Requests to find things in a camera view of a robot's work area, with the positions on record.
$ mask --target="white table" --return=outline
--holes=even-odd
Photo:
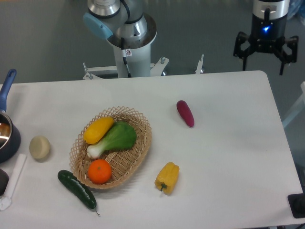
[[[176,110],[185,100],[194,128]],[[98,217],[57,179],[83,127],[113,106],[142,112],[152,146],[122,186],[95,192]],[[301,193],[293,159],[265,73],[237,72],[150,78],[14,84],[7,114],[28,155],[2,229],[239,229],[304,223],[287,196]],[[29,154],[30,140],[48,137],[51,156]],[[17,155],[0,164],[9,175]],[[154,186],[169,161],[180,166],[171,196]]]

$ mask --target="blue pot handle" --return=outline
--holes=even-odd
[[[6,112],[6,98],[8,97],[10,87],[14,82],[17,71],[15,69],[10,69],[8,75],[5,78],[3,86],[0,91],[0,110]]]

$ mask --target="cucumber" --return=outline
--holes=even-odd
[[[61,170],[58,172],[58,180],[80,201],[90,209],[96,209],[96,200],[94,195],[88,189],[87,186],[82,184],[72,172],[67,170]]]

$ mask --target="pot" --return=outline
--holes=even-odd
[[[17,71],[11,69],[0,90],[0,163],[10,159],[19,149],[21,136],[10,117],[6,114],[6,99]]]

